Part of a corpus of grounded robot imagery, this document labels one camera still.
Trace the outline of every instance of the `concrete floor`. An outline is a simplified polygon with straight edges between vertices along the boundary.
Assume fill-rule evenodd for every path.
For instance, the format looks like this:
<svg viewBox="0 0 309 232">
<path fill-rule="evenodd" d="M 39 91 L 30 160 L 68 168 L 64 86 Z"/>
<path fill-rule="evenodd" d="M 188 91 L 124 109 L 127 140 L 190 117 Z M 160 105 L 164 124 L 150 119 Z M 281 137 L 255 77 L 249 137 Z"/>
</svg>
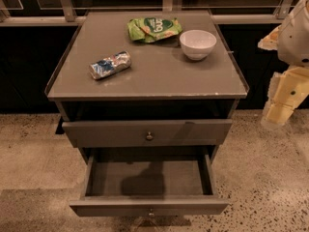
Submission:
<svg viewBox="0 0 309 232">
<path fill-rule="evenodd" d="M 236 111 L 212 165 L 219 216 L 156 217 L 138 231 L 309 231 L 309 111 L 278 131 L 260 126 L 261 110 Z M 78 217 L 85 163 L 58 114 L 0 115 L 0 231 L 136 231 L 141 217 Z"/>
</svg>

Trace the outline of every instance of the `bowl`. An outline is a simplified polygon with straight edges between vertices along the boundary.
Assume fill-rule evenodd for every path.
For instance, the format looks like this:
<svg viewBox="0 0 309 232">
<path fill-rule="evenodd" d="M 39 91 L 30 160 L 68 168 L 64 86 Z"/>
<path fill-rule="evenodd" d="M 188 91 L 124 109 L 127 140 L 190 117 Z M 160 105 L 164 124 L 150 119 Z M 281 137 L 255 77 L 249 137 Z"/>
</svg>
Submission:
<svg viewBox="0 0 309 232">
<path fill-rule="evenodd" d="M 191 60 L 207 57 L 216 44 L 216 37 L 204 30 L 188 30 L 180 37 L 183 53 Z"/>
</svg>

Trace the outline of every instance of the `white robot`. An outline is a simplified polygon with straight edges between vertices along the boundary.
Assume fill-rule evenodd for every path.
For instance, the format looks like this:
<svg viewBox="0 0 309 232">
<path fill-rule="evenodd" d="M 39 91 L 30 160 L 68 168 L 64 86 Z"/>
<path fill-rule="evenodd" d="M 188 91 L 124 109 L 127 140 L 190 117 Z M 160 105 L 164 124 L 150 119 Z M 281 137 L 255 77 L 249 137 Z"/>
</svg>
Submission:
<svg viewBox="0 0 309 232">
<path fill-rule="evenodd" d="M 289 68 L 276 72 L 270 81 L 262 125 L 285 125 L 309 94 L 309 0 L 299 0 L 282 24 L 261 39 L 259 48 L 277 49 Z"/>
</svg>

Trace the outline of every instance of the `closed drawer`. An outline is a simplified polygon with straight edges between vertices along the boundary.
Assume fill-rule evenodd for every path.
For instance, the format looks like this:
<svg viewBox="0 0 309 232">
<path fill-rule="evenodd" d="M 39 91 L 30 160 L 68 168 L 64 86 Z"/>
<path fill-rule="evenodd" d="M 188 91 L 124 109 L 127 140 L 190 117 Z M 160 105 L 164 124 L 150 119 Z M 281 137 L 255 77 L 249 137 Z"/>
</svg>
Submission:
<svg viewBox="0 0 309 232">
<path fill-rule="evenodd" d="M 228 205 L 218 198 L 208 154 L 165 155 L 153 148 L 93 150 L 85 188 L 71 208 L 81 217 L 218 215 Z"/>
<path fill-rule="evenodd" d="M 82 121 L 63 128 L 78 148 L 222 144 L 232 120 Z"/>
</svg>

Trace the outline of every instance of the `desk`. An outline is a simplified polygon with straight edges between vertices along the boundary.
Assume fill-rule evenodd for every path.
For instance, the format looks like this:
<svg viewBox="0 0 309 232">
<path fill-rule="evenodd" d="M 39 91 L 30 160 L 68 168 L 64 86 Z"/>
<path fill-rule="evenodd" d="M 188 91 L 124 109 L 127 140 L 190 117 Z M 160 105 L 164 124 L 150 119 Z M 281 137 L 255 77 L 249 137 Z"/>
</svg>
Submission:
<svg viewBox="0 0 309 232">
<path fill-rule="evenodd" d="M 177 38 L 134 43 L 135 17 L 176 17 L 218 39 L 193 62 Z M 207 11 L 89 13 L 46 89 L 73 147 L 88 164 L 79 216 L 220 214 L 211 162 L 247 86 Z M 122 50 L 130 68 L 95 81 L 90 63 Z"/>
</svg>

